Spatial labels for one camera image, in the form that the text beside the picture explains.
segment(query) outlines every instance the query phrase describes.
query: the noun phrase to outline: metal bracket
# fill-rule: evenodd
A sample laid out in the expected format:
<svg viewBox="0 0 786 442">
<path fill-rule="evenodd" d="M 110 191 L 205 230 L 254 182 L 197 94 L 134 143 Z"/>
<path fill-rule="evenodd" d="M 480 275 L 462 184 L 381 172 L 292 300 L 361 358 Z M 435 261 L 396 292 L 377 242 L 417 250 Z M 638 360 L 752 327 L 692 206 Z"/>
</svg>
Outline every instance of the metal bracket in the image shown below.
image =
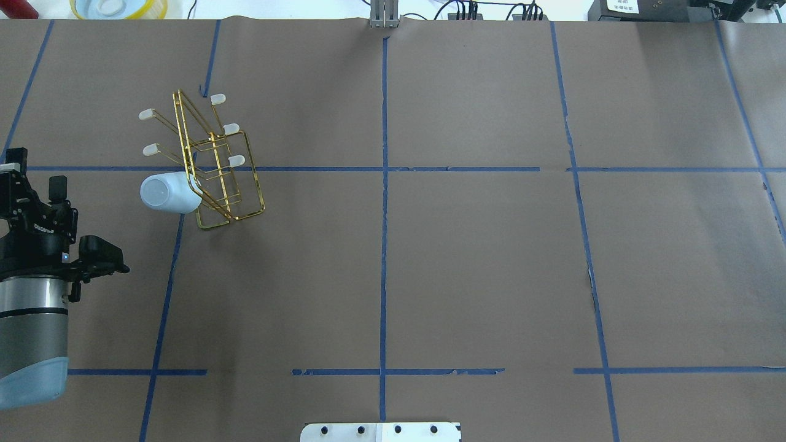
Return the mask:
<svg viewBox="0 0 786 442">
<path fill-rule="evenodd" d="M 461 442 L 457 422 L 309 424 L 300 442 Z"/>
<path fill-rule="evenodd" d="M 370 0 L 372 28 L 399 27 L 399 0 Z"/>
</svg>

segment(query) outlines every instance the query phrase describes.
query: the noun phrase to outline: metal cylinder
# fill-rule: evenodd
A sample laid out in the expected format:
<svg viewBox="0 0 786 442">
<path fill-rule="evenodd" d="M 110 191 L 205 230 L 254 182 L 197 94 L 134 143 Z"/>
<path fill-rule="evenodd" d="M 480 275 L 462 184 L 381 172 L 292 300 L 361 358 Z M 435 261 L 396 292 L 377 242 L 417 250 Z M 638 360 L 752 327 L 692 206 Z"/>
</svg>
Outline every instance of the metal cylinder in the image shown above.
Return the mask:
<svg viewBox="0 0 786 442">
<path fill-rule="evenodd" d="M 68 283 L 47 276 L 0 282 L 0 410 L 62 394 L 68 369 Z"/>
</svg>

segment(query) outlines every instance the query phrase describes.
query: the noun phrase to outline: black device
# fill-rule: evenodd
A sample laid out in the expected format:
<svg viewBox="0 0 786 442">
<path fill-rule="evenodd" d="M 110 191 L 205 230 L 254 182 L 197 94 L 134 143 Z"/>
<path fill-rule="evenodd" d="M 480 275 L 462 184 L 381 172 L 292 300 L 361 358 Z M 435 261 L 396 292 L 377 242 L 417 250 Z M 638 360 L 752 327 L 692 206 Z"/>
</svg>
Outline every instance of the black device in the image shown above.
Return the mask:
<svg viewBox="0 0 786 442">
<path fill-rule="evenodd" d="M 589 21 L 737 21 L 755 0 L 594 0 Z"/>
<path fill-rule="evenodd" d="M 61 395 L 68 373 L 68 303 L 79 302 L 92 278 L 128 273 L 123 251 L 97 237 L 76 243 L 79 213 L 68 200 L 68 180 L 49 181 L 43 203 L 27 177 L 28 151 L 8 149 L 0 164 L 0 410 Z"/>
</svg>

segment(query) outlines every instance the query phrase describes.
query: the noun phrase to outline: white rubber tip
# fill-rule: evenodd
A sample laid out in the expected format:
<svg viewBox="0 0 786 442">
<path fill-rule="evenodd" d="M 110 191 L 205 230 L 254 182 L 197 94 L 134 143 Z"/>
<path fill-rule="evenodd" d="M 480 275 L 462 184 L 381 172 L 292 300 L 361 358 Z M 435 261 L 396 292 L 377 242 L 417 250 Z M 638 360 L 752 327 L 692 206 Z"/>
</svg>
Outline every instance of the white rubber tip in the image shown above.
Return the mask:
<svg viewBox="0 0 786 442">
<path fill-rule="evenodd" d="M 236 168 L 237 166 L 245 164 L 245 157 L 242 155 L 232 155 L 229 160 L 231 168 Z"/>
<path fill-rule="evenodd" d="M 224 101 L 226 101 L 226 95 L 224 94 L 216 94 L 210 96 L 210 104 L 212 104 L 213 106 L 220 105 Z"/>
<path fill-rule="evenodd" d="M 142 155 L 146 157 L 152 157 L 153 155 L 159 152 L 158 150 L 158 143 L 153 143 L 151 145 L 146 145 L 144 149 L 142 149 Z"/>
<path fill-rule="evenodd" d="M 150 120 L 152 118 L 152 109 L 145 109 L 139 113 L 140 120 Z"/>
<path fill-rule="evenodd" d="M 224 124 L 224 134 L 232 135 L 241 131 L 241 127 L 237 123 Z"/>
</svg>

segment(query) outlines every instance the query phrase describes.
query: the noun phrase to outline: white label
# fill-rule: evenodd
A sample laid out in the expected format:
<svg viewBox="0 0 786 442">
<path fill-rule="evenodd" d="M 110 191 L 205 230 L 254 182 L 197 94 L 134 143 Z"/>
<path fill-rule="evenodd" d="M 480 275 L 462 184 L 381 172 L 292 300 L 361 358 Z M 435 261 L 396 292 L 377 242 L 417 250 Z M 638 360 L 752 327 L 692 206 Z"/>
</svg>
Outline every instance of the white label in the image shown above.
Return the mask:
<svg viewBox="0 0 786 442">
<path fill-rule="evenodd" d="M 606 6 L 618 13 L 638 14 L 638 0 L 606 0 Z"/>
</svg>

